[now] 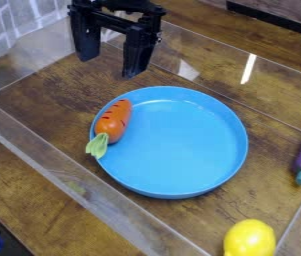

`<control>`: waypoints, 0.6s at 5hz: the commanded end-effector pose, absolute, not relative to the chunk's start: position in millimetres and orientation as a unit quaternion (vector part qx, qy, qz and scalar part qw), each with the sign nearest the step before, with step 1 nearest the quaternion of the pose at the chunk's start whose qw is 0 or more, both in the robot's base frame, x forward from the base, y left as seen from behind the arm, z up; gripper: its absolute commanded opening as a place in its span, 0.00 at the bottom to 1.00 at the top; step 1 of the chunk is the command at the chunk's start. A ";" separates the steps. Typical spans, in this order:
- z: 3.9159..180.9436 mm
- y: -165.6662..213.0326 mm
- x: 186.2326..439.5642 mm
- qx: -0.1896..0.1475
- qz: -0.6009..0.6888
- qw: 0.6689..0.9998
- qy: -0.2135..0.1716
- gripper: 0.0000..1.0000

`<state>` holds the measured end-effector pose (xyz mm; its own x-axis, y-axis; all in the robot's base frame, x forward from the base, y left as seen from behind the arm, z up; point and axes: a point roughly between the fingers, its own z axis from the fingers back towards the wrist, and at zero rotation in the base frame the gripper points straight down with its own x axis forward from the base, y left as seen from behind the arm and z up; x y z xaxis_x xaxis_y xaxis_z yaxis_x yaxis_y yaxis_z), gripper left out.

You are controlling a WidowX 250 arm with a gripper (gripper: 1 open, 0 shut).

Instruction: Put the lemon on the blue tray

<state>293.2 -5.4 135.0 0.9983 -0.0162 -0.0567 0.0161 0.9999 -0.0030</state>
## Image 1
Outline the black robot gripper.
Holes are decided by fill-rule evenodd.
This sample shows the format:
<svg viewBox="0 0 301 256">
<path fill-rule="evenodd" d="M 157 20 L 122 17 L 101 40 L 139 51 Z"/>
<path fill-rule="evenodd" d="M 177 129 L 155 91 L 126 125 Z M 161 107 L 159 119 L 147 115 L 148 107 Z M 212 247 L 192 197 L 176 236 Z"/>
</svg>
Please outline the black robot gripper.
<svg viewBox="0 0 301 256">
<path fill-rule="evenodd" d="M 133 78 L 149 66 L 153 51 L 161 41 L 161 20 L 167 10 L 151 0 L 72 0 L 69 8 L 72 33 L 80 60 L 100 55 L 101 27 L 125 33 L 122 76 Z M 137 22 L 104 11 L 141 13 Z"/>
</svg>

